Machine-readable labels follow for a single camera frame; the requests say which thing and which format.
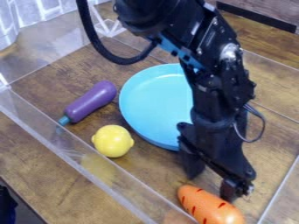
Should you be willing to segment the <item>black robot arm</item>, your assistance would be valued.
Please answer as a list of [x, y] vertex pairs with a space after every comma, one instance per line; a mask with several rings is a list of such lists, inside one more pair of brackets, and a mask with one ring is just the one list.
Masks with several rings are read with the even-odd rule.
[[249, 194], [256, 177], [241, 150], [256, 84], [237, 35], [204, 0], [116, 0], [114, 12], [136, 36], [180, 60], [192, 93], [191, 122], [177, 124], [182, 168], [192, 179], [209, 167], [223, 177], [219, 196], [231, 202]]

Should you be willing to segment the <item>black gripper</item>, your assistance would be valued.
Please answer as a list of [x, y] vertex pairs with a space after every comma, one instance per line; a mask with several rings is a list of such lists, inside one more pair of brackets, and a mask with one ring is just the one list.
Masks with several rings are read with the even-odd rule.
[[245, 142], [248, 112], [204, 115], [191, 109], [191, 123], [178, 122], [178, 154], [188, 179], [195, 179], [209, 167], [224, 179], [219, 196], [229, 203], [253, 192], [256, 172], [241, 146]]

